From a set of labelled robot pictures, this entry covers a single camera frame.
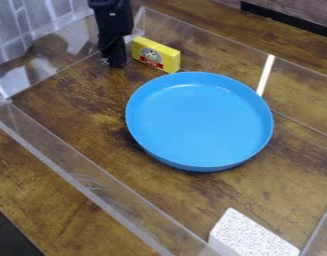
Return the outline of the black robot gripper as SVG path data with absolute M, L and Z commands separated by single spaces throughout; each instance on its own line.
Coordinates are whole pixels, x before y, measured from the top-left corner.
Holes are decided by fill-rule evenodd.
M 99 29 L 101 63 L 121 68 L 127 63 L 124 36 L 132 33 L 131 0 L 86 0 Z

